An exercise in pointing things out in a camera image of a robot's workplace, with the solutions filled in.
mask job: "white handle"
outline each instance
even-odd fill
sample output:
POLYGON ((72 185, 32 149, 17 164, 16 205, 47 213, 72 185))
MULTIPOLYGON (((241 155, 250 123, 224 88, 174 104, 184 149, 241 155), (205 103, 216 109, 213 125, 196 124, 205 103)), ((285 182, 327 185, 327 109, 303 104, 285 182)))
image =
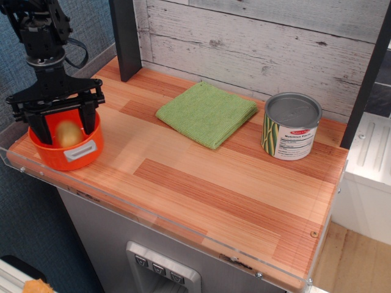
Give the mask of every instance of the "white handle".
POLYGON ((68 162, 72 162, 81 157, 84 157, 93 151, 97 150, 97 145, 93 140, 85 143, 84 145, 79 146, 78 148, 74 148, 72 150, 64 151, 64 155, 67 158, 68 162))

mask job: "can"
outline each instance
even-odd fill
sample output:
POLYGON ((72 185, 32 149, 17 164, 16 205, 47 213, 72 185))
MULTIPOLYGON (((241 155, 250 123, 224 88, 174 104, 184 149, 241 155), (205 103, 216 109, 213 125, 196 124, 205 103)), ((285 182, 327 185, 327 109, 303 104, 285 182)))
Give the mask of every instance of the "can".
POLYGON ((265 104, 261 144, 271 156, 294 161, 311 152, 322 108, 301 93, 279 93, 265 104))

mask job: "green cloth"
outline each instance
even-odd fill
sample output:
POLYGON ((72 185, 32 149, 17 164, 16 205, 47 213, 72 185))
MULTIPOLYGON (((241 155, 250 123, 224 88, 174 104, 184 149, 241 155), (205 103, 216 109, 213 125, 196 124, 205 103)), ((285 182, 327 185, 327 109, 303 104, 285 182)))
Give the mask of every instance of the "green cloth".
POLYGON ((257 111, 254 101, 200 82, 165 104, 156 116, 184 136, 215 150, 257 111))

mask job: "whitewashed wood wall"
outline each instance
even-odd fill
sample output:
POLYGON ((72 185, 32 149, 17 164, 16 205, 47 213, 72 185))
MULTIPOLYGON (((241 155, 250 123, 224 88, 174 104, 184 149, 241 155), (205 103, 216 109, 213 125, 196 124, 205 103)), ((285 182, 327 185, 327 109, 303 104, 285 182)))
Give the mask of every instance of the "whitewashed wood wall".
POLYGON ((134 0, 144 67, 347 122, 389 0, 134 0))

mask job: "wooden countertop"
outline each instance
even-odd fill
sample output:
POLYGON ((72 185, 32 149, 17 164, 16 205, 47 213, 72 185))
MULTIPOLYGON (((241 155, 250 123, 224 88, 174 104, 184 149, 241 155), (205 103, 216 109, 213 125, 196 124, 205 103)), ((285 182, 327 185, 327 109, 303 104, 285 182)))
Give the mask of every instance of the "wooden countertop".
POLYGON ((25 135, 8 153, 13 164, 299 292, 348 154, 338 147, 345 125, 322 119, 312 152, 280 161, 260 145, 264 102, 257 101, 258 113, 213 151, 155 117, 195 82, 145 68, 120 82, 116 59, 95 78, 106 97, 98 108, 101 156, 79 170, 53 171, 25 135))

